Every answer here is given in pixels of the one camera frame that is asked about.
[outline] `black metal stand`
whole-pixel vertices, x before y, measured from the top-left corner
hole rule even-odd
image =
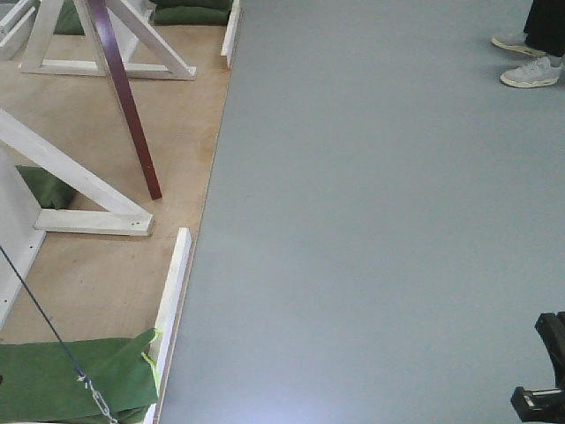
[[[546,345],[555,372],[555,389],[516,387],[510,399],[522,422],[565,423],[565,312],[542,314],[536,330]]]

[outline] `black cable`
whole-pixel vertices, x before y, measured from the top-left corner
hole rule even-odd
[[[13,262],[10,259],[10,256],[8,256],[8,254],[6,253],[6,251],[4,250],[4,248],[2,247],[2,245],[0,245],[0,251],[2,252],[2,254],[4,255],[4,258],[6,258],[6,260],[8,261],[8,263],[10,264],[11,269],[14,271],[14,273],[16,274],[16,276],[18,276],[19,281],[21,282],[21,284],[24,286],[24,289],[26,289],[27,294],[29,294],[29,297],[32,299],[32,301],[35,303],[35,306],[37,307],[37,309],[39,310],[39,312],[41,313],[41,315],[43,315],[43,318],[45,319],[45,321],[47,322],[47,324],[49,325],[49,327],[51,328],[51,331],[53,331],[53,334],[55,334],[56,339],[59,341],[59,344],[63,347],[64,351],[66,352],[67,356],[69,357],[69,359],[71,360],[75,371],[77,372],[77,374],[80,377],[80,380],[82,382],[88,383],[90,381],[90,379],[88,378],[88,376],[85,374],[85,372],[82,370],[82,368],[79,365],[79,362],[77,361],[77,359],[74,357],[74,355],[72,354],[71,350],[69,349],[69,347],[64,343],[63,339],[59,336],[59,333],[57,333],[57,330],[55,329],[55,327],[53,326],[53,324],[51,323],[51,320],[48,318],[47,314],[45,314],[45,311],[43,310],[43,308],[41,307],[39,301],[37,300],[37,298],[34,296],[34,294],[32,293],[31,289],[29,288],[29,286],[26,284],[26,281],[24,281],[24,279],[22,278],[21,274],[18,272],[18,270],[16,269],[16,267],[14,266]]]

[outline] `white a-frame stand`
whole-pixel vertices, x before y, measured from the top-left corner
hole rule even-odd
[[[102,50],[101,35],[96,32],[88,0],[73,0],[94,61],[45,59],[49,42],[57,26],[64,0],[43,0],[35,19],[34,29],[22,58],[21,71],[65,75],[104,76],[108,74]],[[196,67],[187,65],[166,41],[150,26],[127,0],[106,0],[106,5],[163,64],[125,63],[128,77],[160,80],[194,80]]]
[[[107,210],[43,209],[37,216],[35,229],[128,236],[150,234],[153,215],[1,109],[0,140]]]

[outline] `white wooden plank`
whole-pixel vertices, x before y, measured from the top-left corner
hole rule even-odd
[[[0,146],[0,244],[18,272],[26,277],[45,237],[34,222],[39,203]],[[0,255],[0,328],[19,292],[20,282]]]
[[[0,60],[10,60],[26,42],[34,27],[35,8],[29,9],[22,19],[0,41]]]
[[[22,72],[33,72],[41,66],[57,26],[57,19],[63,7],[63,1],[48,0],[47,2],[41,2],[39,11],[37,11],[37,17],[35,18],[34,29],[32,29],[27,42],[26,52],[22,57]]]
[[[127,76],[130,78],[178,80],[177,76],[163,64],[124,64]],[[196,74],[196,68],[190,67],[191,73]],[[87,75],[101,76],[95,62],[81,60],[45,59],[40,68],[34,73],[52,73],[57,75]]]
[[[135,9],[124,0],[107,0],[108,8],[158,57],[178,80],[192,80],[196,73],[193,67],[173,50],[170,45],[150,26]]]
[[[151,16],[151,10],[147,8],[145,0],[139,0],[138,2],[133,2],[130,0],[132,7],[135,7],[139,15],[144,21],[149,21]],[[109,12],[109,18],[112,21],[112,26],[114,27],[114,32],[116,33],[117,45],[120,48],[120,54],[124,63],[128,63],[138,47],[139,39],[138,37],[127,27],[124,22],[122,22],[113,11]]]
[[[98,71],[102,75],[108,75],[109,69],[106,64],[106,57],[104,56],[104,50],[102,49],[102,41],[100,36],[96,32],[94,27],[94,22],[92,14],[90,12],[90,7],[88,6],[87,0],[73,0],[75,8],[77,9],[77,14],[79,15],[80,24],[85,32],[85,37],[87,38],[87,43],[90,49],[94,52],[94,61]]]
[[[31,227],[30,232],[27,234],[27,237],[19,239],[19,243],[24,248],[16,254],[17,259],[11,258],[11,260],[14,262],[14,266],[24,279],[26,278],[29,269],[32,268],[35,257],[39,253],[41,244],[43,243],[44,239],[45,231],[35,230]],[[13,251],[6,250],[6,252],[11,256],[11,252]],[[11,307],[16,301],[19,290],[21,289],[21,282],[13,273],[13,271],[8,267],[9,265],[3,265],[2,267],[0,267],[3,268],[0,269],[0,276],[2,276],[3,279],[2,284],[0,285],[0,329],[4,326],[6,318],[10,313]]]
[[[34,0],[19,0],[10,11],[0,19],[0,41],[8,35],[33,6]]]
[[[234,0],[231,6],[230,19],[228,20],[228,27],[226,28],[226,35],[223,38],[222,54],[226,57],[228,68],[231,67],[233,53],[236,48],[237,30],[239,28],[239,20],[241,18],[241,7],[239,0]]]
[[[0,140],[62,179],[69,186],[76,188],[109,212],[126,215],[150,215],[141,206],[73,161],[4,110],[0,110]]]
[[[175,249],[169,265],[169,274],[162,291],[161,304],[155,320],[155,327],[162,331],[161,335],[149,346],[149,357],[155,361],[159,375],[159,401],[151,405],[143,424],[154,424],[159,419],[163,396],[169,375],[170,357],[173,352],[176,325],[182,312],[183,286],[186,279],[186,268],[192,244],[188,228],[180,228],[177,234]]]
[[[142,236],[151,234],[153,216],[118,215],[87,210],[44,209],[35,228],[52,232]]]

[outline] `black pants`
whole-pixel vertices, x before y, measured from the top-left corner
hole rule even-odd
[[[565,0],[534,0],[526,20],[526,44],[552,56],[565,54]]]

